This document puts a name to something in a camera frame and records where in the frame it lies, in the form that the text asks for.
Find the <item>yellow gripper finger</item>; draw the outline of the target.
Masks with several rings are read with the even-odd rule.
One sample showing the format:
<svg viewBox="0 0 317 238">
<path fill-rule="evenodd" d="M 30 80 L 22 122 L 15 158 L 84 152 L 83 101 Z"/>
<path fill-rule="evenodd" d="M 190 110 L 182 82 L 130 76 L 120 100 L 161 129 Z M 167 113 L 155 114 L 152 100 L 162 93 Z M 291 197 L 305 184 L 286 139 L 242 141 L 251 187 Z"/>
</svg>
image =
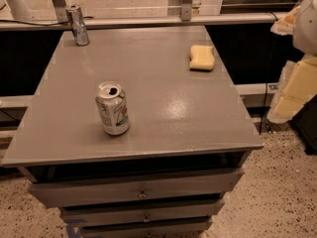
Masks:
<svg viewBox="0 0 317 238">
<path fill-rule="evenodd" d="M 288 60 L 267 113 L 268 121 L 285 123 L 291 120 L 316 94 L 317 58 L 305 55 L 298 62 Z"/>
<path fill-rule="evenodd" d="M 281 36 L 292 35 L 294 32 L 294 23 L 296 16 L 300 10 L 299 6 L 294 7 L 283 18 L 278 19 L 270 28 L 270 30 Z"/>
</svg>

